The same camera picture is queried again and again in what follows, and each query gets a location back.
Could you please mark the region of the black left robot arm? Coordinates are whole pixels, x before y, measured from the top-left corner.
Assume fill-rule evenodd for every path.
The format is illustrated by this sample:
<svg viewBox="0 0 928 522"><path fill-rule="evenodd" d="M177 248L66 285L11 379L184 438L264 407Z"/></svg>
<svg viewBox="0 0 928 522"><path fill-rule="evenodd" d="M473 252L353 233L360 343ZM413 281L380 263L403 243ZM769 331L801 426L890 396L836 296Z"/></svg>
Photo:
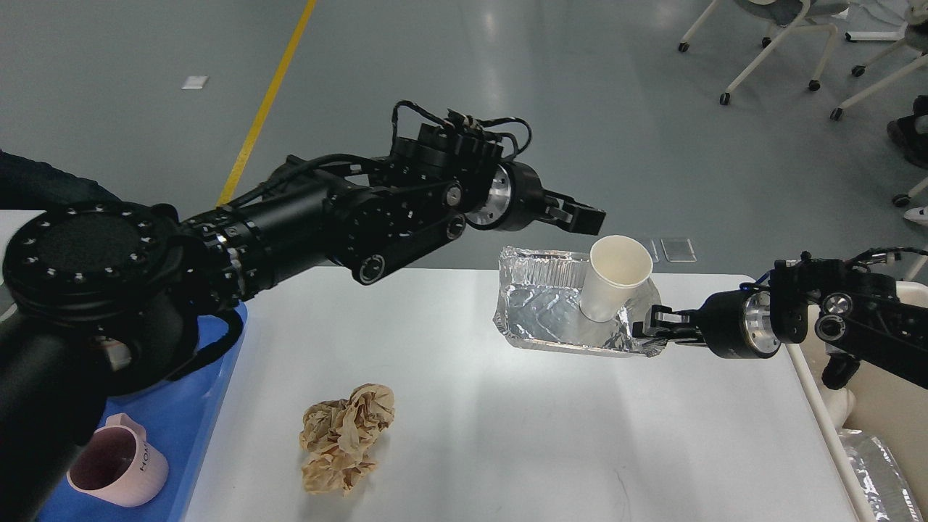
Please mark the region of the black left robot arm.
<svg viewBox="0 0 928 522"><path fill-rule="evenodd" d="M384 157L289 155L258 187L183 220L169 204L42 212L4 250L2 519L30 521L89 443L107 399L175 382L241 337L236 307L325 261L371 285L467 227L597 235L606 212L548 191L497 126L518 117L391 112Z"/></svg>

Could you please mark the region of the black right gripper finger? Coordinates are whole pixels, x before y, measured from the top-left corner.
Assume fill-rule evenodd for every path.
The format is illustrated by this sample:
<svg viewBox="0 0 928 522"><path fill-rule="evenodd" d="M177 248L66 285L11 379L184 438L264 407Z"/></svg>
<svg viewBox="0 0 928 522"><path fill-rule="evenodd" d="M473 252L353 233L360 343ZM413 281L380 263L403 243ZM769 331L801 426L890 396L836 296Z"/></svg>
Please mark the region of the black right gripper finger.
<svg viewBox="0 0 928 522"><path fill-rule="evenodd" d="M632 324L632 338L648 344L708 347L698 324L699 310L672 310L666 305L652 305L643 321Z"/></svg>

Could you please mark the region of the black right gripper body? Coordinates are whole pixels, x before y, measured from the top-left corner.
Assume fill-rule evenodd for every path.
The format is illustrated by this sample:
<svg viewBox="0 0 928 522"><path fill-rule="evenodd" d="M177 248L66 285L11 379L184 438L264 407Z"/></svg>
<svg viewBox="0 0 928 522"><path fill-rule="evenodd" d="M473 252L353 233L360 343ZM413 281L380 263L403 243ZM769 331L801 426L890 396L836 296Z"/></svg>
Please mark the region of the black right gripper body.
<svg viewBox="0 0 928 522"><path fill-rule="evenodd" d="M769 359L782 345L770 316L768 291L716 293L700 307L700 333L722 359Z"/></svg>

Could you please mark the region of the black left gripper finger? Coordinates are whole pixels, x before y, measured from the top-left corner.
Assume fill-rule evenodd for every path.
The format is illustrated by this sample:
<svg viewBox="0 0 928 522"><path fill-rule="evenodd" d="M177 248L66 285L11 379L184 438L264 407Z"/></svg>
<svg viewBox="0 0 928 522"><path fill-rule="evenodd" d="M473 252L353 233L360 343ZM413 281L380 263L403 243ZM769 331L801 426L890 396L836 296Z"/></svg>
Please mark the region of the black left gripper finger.
<svg viewBox="0 0 928 522"><path fill-rule="evenodd" d="M568 233L596 236L600 234L607 212L581 204L573 197L554 191L543 191L543 223L554 225Z"/></svg>

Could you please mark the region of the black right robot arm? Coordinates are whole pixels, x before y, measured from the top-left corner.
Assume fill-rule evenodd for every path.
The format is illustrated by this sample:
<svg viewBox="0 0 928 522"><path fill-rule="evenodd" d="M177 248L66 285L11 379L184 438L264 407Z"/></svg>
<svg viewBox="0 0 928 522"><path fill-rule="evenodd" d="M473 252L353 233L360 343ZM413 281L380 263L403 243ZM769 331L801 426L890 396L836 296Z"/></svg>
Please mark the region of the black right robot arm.
<svg viewBox="0 0 928 522"><path fill-rule="evenodd" d="M631 335L649 344L704 346L722 359L769 359L783 344L815 333L829 348L821 380L827 389L848 384L862 361L909 383L927 386L927 311L906 304L898 282L874 272L910 246L872 248L849 259L802 252L736 290L715 293L696 310L654 304Z"/></svg>

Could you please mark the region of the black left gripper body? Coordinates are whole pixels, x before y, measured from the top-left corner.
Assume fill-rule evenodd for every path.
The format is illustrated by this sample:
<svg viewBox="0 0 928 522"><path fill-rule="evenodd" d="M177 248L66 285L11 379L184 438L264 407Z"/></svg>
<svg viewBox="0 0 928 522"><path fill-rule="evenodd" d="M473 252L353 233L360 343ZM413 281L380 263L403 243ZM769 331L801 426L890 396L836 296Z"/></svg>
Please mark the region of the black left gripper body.
<svg viewBox="0 0 928 522"><path fill-rule="evenodd" d="M468 224L481 231L520 231L533 222L554 224L551 192L526 163L502 162L485 202L468 213Z"/></svg>

